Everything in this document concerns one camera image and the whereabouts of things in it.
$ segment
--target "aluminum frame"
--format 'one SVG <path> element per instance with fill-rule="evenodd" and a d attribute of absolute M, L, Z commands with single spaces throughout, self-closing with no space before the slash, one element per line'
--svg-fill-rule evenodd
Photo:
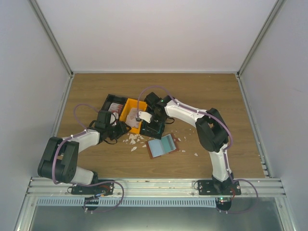
<path fill-rule="evenodd" d="M 61 59 L 64 67 L 66 68 L 66 71 L 68 72 L 68 74 L 70 76 L 73 75 L 73 71 L 72 69 L 70 68 L 55 36 L 53 35 L 53 32 L 52 30 L 50 29 L 49 25 L 48 25 L 48 22 L 43 14 L 43 12 L 41 11 L 40 7 L 39 7 L 39 4 L 36 0 L 28 0 L 28 2 L 30 3 L 32 9 L 33 9 L 33 12 L 35 13 L 35 15 L 37 16 L 39 22 L 41 23 L 41 25 L 43 26 L 49 40 L 51 41 L 53 47 L 55 48 L 57 54 L 59 55 L 59 58 Z"/>
<path fill-rule="evenodd" d="M 255 53 L 256 49 L 258 48 L 260 42 L 262 41 L 262 39 L 264 38 L 266 32 L 268 31 L 270 25 L 273 23 L 275 17 L 277 16 L 277 14 L 279 13 L 281 7 L 283 6 L 285 0 L 276 0 L 273 8 L 271 9 L 265 23 L 263 24 L 259 34 L 257 35 L 253 45 L 251 46 L 247 56 L 245 57 L 239 71 L 238 71 L 238 75 L 241 76 L 242 73 L 244 72 L 247 64 L 249 63 L 251 57 L 253 56 L 253 54 Z"/>
<path fill-rule="evenodd" d="M 129 205 L 129 202 L 127 202 L 127 205 L 124 206 L 152 206 L 151 203 L 145 203 L 145 201 L 150 202 L 155 200 L 156 206 L 169 206 L 169 202 L 173 203 L 173 206 L 179 206 L 175 203 L 183 203 L 183 201 L 187 201 L 188 203 L 183 203 L 183 206 L 213 207 L 212 199 L 220 197 L 220 195 L 199 195 L 198 191 L 193 187 L 194 183 L 199 179 L 127 178 L 114 180 L 120 182 L 124 186 L 125 198 L 128 201 L 143 201 L 142 205 L 140 203 L 138 204 L 138 202 L 135 205 Z M 276 199 L 277 208 L 284 229 L 295 231 L 294 222 L 289 216 L 286 195 L 280 179 L 263 178 L 247 180 L 251 181 L 256 186 L 260 197 L 274 197 Z M 46 178 L 32 178 L 26 192 L 26 197 L 15 231 L 28 231 L 30 229 L 31 222 L 35 216 L 36 207 L 42 206 L 42 203 L 47 203 L 46 205 L 50 206 L 80 206 L 85 195 L 71 195 L 67 192 L 67 189 L 70 186 L 71 184 L 64 183 L 54 185 L 52 180 Z M 238 197 L 253 198 L 256 196 L 255 191 L 248 183 L 241 181 L 240 187 L 242 195 Z M 114 194 L 102 198 L 102 201 L 106 199 L 116 202 L 121 197 L 121 194 L 122 191 L 120 187 L 115 185 Z M 102 202 L 100 205 L 106 206 L 106 204 L 108 203 Z"/>
<path fill-rule="evenodd" d="M 57 113 L 57 117 L 56 117 L 55 123 L 54 123 L 53 128 L 52 128 L 51 136 L 57 136 L 57 134 L 58 134 L 60 123 L 61 123 L 62 116 L 63 116 L 63 112 L 64 112 L 64 109 L 65 109 L 65 106 L 66 106 L 66 102 L 67 102 L 69 92 L 70 92 L 71 87 L 72 87 L 74 77 L 75 77 L 75 74 L 73 74 L 67 81 L 67 84 L 66 84 L 61 102 L 60 102 L 60 107 L 59 107 L 59 110 L 58 110 L 58 113 Z"/>
<path fill-rule="evenodd" d="M 266 152 L 263 148 L 264 147 L 263 141 L 260 137 L 260 133 L 259 133 L 259 130 L 257 128 L 257 123 L 255 122 L 255 119 L 254 119 L 254 116 L 253 116 L 252 108 L 249 105 L 249 100 L 247 98 L 245 86 L 242 83 L 241 78 L 239 78 L 239 76 L 237 74 L 235 75 L 235 77 L 237 79 L 237 82 L 239 84 L 239 87 L 240 87 L 240 90 L 241 90 L 241 93 L 242 93 L 242 97 L 243 97 L 245 108 L 246 108 L 246 111 L 247 111 L 247 114 L 248 114 L 249 122 L 250 122 L 252 131 L 253 131 L 253 134 L 254 134 L 254 137 L 255 137 L 256 145 L 257 145 L 257 148 L 258 148 L 258 151 L 259 151 L 259 156 L 260 156 L 260 159 L 261 159 L 262 168 L 263 168 L 264 171 L 267 171 L 267 172 L 264 172 L 264 175 L 271 177 L 270 163 L 268 161 Z"/>

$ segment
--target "wooden table surface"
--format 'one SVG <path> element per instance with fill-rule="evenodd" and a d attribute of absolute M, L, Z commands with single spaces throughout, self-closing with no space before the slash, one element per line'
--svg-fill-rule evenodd
<path fill-rule="evenodd" d="M 263 178 L 263 170 L 242 95 L 233 74 L 76 74 L 72 83 L 58 136 L 81 132 L 73 108 L 89 103 L 100 109 L 108 93 L 137 98 L 151 85 L 161 85 L 181 102 L 200 109 L 212 107 L 220 111 L 229 127 L 234 145 L 228 150 L 229 163 L 235 178 Z M 160 97 L 166 93 L 153 89 Z M 77 116 L 87 126 L 96 113 L 79 107 Z M 165 134 L 173 132 L 180 138 L 179 152 L 150 159 L 145 140 L 136 144 L 123 142 L 101 143 L 90 147 L 78 157 L 78 166 L 98 172 L 100 178 L 210 178 L 212 164 L 208 152 L 200 145 L 195 128 L 178 119 L 166 125 Z"/>

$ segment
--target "purple cable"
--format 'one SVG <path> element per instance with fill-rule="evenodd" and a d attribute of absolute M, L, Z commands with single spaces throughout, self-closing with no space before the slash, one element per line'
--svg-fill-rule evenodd
<path fill-rule="evenodd" d="M 56 169 L 56 162 L 57 162 L 57 158 L 58 158 L 58 155 L 59 155 L 59 152 L 60 152 L 60 149 L 61 147 L 63 146 L 63 144 L 65 144 L 65 142 L 73 139 L 73 138 L 77 138 L 79 136 L 82 136 L 84 134 L 86 134 L 87 131 L 82 131 L 81 133 L 78 133 L 76 135 L 72 135 L 72 136 L 69 136 L 67 137 L 66 139 L 64 139 L 58 146 L 57 150 L 56 150 L 56 153 L 54 154 L 54 158 L 53 158 L 53 163 L 52 163 L 52 169 L 51 169 L 51 177 L 52 177 L 52 181 L 54 184 L 59 184 L 60 182 L 57 182 L 56 180 L 56 175 L 55 175 L 55 169 Z"/>
<path fill-rule="evenodd" d="M 120 184 L 119 182 L 116 182 L 116 181 L 113 181 L 113 180 L 108 180 L 108 181 L 103 181 L 103 182 L 99 182 L 99 183 L 96 183 L 96 184 L 77 184 L 79 186 L 83 186 L 83 187 L 92 187 L 92 186 L 97 186 L 97 185 L 100 185 L 100 184 L 105 184 L 105 183 L 115 183 L 117 185 L 119 185 L 122 189 L 122 197 L 120 199 L 120 201 L 112 208 L 110 209 L 107 209 L 107 210 L 99 210 L 99 211 L 91 211 L 91 213 L 105 213 L 105 212 L 109 212 L 109 211 L 112 211 L 116 208 L 119 207 L 119 205 L 122 203 L 123 201 L 123 198 L 124 198 L 124 187 L 122 184 Z M 86 211 L 86 204 L 87 202 L 91 201 L 92 199 L 90 200 L 85 200 L 84 204 L 83 204 L 83 209 Z"/>
<path fill-rule="evenodd" d="M 166 88 L 164 88 L 164 87 L 162 87 L 162 86 L 158 86 L 158 85 L 153 85 L 153 86 L 147 87 L 147 88 L 145 88 L 145 89 L 140 93 L 140 95 L 139 95 L 139 97 L 138 97 L 138 102 L 137 102 L 137 112 L 139 111 L 139 101 L 140 101 L 140 97 L 142 96 L 142 94 L 143 94 L 146 90 L 151 89 L 151 88 L 160 88 L 160 89 L 163 89 L 163 90 L 167 93 L 167 95 L 171 98 L 171 100 L 172 100 L 175 104 L 177 104 L 179 107 L 184 108 L 184 109 L 189 110 L 189 111 L 194 112 L 194 113 L 200 113 L 200 114 L 202 114 L 202 115 L 206 115 L 206 116 L 210 117 L 211 119 L 215 120 L 216 122 L 218 122 L 218 123 L 225 129 L 225 131 L 227 132 L 227 134 L 228 134 L 228 136 L 229 136 L 229 138 L 230 138 L 230 143 L 229 143 L 229 145 L 228 145 L 226 148 L 224 148 L 222 151 L 223 151 L 223 157 L 224 157 L 224 160 L 225 160 L 226 171 L 227 171 L 227 173 L 228 173 L 228 175 L 229 175 L 229 177 L 230 177 L 230 179 L 231 179 L 231 182 L 232 182 L 232 184 L 234 184 L 234 183 L 236 183 L 236 182 L 238 182 L 238 181 L 245 181 L 245 182 L 247 182 L 247 183 L 250 184 L 251 187 L 255 190 L 255 192 L 256 192 L 256 197 L 257 197 L 257 201 L 255 202 L 255 204 L 254 204 L 251 208 L 246 209 L 246 210 L 244 210 L 244 211 L 229 212 L 229 213 L 231 213 L 231 214 L 240 214 L 240 213 L 245 213 L 245 212 L 249 212 L 249 211 L 253 210 L 253 209 L 257 206 L 257 204 L 258 204 L 259 194 L 258 194 L 258 192 L 257 192 L 257 189 L 256 189 L 255 186 L 254 186 L 250 181 L 248 181 L 248 180 L 245 180 L 245 179 L 233 180 L 233 178 L 232 178 L 232 176 L 231 176 L 231 174 L 230 174 L 230 172 L 229 172 L 229 167 L 228 167 L 228 160 L 227 160 L 226 151 L 227 151 L 229 148 L 231 148 L 231 146 L 233 145 L 233 137 L 232 137 L 232 135 L 231 135 L 230 130 L 227 128 L 227 126 L 224 125 L 218 118 L 216 118 L 215 116 L 213 116 L 213 115 L 211 115 L 211 114 L 208 114 L 208 113 L 202 112 L 202 111 L 197 111 L 197 110 L 194 110 L 194 109 L 192 109 L 192 108 L 190 108 L 190 107 L 187 107 L 187 106 L 185 106 L 185 105 L 180 104 L 179 102 L 177 102 L 177 101 L 172 97 L 172 95 L 170 94 L 170 92 L 169 92 Z"/>
<path fill-rule="evenodd" d="M 164 87 L 162 87 L 162 86 L 158 86 L 158 85 L 149 86 L 149 87 L 145 88 L 145 89 L 140 93 L 140 95 L 139 95 L 139 97 L 138 97 L 138 101 L 137 101 L 137 112 L 139 111 L 139 101 L 140 101 L 140 98 L 141 98 L 142 94 L 143 94 L 146 90 L 151 89 L 151 88 L 160 88 L 160 89 L 163 89 L 163 90 L 167 93 L 167 95 L 171 98 L 171 100 L 172 100 L 175 104 L 177 104 L 179 107 L 184 108 L 184 109 L 189 110 L 189 111 L 194 112 L 194 113 L 200 113 L 200 114 L 202 114 L 202 115 L 206 115 L 206 116 L 210 117 L 211 119 L 217 121 L 217 122 L 226 130 L 228 136 L 230 137 L 230 143 L 229 143 L 229 145 L 228 145 L 223 151 L 225 151 L 225 150 L 231 148 L 231 146 L 233 145 L 233 137 L 232 137 L 231 132 L 229 131 L 229 129 L 227 128 L 226 125 L 224 125 L 219 119 L 217 119 L 215 116 L 213 116 L 213 115 L 211 115 L 211 114 L 208 114 L 208 113 L 202 112 L 202 111 L 199 111 L 199 112 L 198 112 L 197 110 L 194 110 L 194 109 L 192 109 L 192 108 L 190 108 L 190 107 L 187 107 L 187 106 L 184 106 L 184 105 L 180 104 L 179 102 L 177 102 L 177 101 L 172 97 L 171 93 L 170 93 L 166 88 L 164 88 Z"/>
<path fill-rule="evenodd" d="M 87 104 L 87 103 L 80 103 L 80 104 L 78 104 L 78 105 L 76 105 L 75 107 L 74 107 L 74 110 L 73 110 L 73 113 L 74 113 L 74 118 L 75 118 L 75 120 L 86 130 L 87 129 L 87 127 L 86 126 L 84 126 L 84 124 L 78 119 L 78 117 L 77 117 L 77 115 L 76 115 L 76 109 L 78 108 L 78 107 L 80 107 L 80 106 L 87 106 L 87 107 L 90 107 L 90 108 L 92 108 L 95 112 L 99 112 L 95 107 L 93 107 L 92 105 L 90 105 L 90 104 Z"/>
<path fill-rule="evenodd" d="M 57 162 L 57 158 L 58 158 L 58 155 L 59 155 L 59 152 L 60 152 L 61 147 L 65 144 L 65 142 L 71 140 L 73 137 L 74 137 L 74 138 L 77 138 L 77 137 L 82 136 L 82 135 L 84 135 L 84 134 L 87 133 L 87 127 L 84 126 L 84 124 L 83 124 L 83 123 L 77 118 L 77 116 L 76 116 L 76 109 L 77 109 L 78 107 L 80 107 L 80 106 L 87 106 L 87 107 L 90 107 L 90 108 L 92 108 L 94 111 L 96 111 L 96 112 L 98 113 L 98 110 L 97 110 L 95 107 L 93 107 L 92 105 L 86 104 L 86 103 L 80 103 L 80 104 L 78 104 L 78 105 L 76 105 L 76 106 L 74 107 L 74 110 L 73 110 L 74 117 L 75 117 L 75 119 L 77 120 L 77 122 L 78 122 L 85 130 L 82 131 L 81 133 L 76 134 L 76 135 L 71 135 L 71 136 L 67 137 L 66 139 L 64 139 L 64 140 L 59 144 L 59 146 L 58 146 L 58 148 L 57 148 L 57 150 L 56 150 L 56 153 L 55 153 L 55 155 L 54 155 L 54 158 L 53 158 L 52 169 L 51 169 L 51 177 L 52 177 L 52 181 L 53 181 L 54 184 L 59 184 L 59 182 L 57 182 L 57 180 L 56 180 L 55 168 L 56 168 L 56 162 Z"/>

